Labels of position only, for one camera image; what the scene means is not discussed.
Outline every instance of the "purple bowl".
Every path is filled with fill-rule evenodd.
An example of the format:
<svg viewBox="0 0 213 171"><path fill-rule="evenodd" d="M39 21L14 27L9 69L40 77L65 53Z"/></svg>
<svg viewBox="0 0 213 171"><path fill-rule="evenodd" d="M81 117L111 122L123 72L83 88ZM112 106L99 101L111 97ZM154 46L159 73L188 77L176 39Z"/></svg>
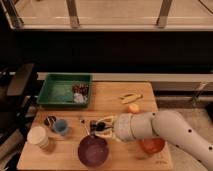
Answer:
<svg viewBox="0 0 213 171"><path fill-rule="evenodd" d="M87 167L98 167L103 164L109 154L105 139L88 135L84 137L78 147L78 157Z"/></svg>

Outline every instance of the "mug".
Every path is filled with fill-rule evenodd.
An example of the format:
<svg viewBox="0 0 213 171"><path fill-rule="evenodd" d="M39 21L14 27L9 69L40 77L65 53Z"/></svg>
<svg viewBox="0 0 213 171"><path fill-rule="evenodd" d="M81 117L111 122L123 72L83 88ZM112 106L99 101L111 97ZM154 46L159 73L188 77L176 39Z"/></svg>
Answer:
<svg viewBox="0 0 213 171"><path fill-rule="evenodd" d="M57 119L53 125L52 125L52 129L60 134L61 136L66 135L69 132L69 125L67 123L66 120L64 119Z"/></svg>

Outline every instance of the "paper cup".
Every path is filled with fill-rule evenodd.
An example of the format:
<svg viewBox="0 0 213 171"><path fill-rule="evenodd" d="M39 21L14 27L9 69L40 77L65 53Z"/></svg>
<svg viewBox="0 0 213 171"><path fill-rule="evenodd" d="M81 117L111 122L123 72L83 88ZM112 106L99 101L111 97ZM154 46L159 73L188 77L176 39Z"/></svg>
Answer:
<svg viewBox="0 0 213 171"><path fill-rule="evenodd" d="M45 148L49 144L49 138L46 129L42 126L36 126L30 129L27 135L27 141L30 144Z"/></svg>

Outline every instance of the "green plastic bin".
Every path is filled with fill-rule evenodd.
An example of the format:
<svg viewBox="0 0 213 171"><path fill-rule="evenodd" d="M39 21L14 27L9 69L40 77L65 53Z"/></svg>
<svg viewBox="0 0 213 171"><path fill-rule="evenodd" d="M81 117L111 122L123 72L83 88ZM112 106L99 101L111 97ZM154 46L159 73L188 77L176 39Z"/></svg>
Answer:
<svg viewBox="0 0 213 171"><path fill-rule="evenodd" d="M87 100L74 102L72 86L88 84ZM48 74L39 93L37 103L44 107L85 108L90 102L92 75L90 74Z"/></svg>

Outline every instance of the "lid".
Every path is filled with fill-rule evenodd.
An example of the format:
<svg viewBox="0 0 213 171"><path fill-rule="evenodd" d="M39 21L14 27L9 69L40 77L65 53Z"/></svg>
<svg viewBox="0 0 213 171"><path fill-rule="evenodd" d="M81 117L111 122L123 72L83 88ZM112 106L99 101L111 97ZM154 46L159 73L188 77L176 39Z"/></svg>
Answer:
<svg viewBox="0 0 213 171"><path fill-rule="evenodd" d="M27 135L27 140L31 144L39 144L46 138L46 130L42 126L31 128Z"/></svg>

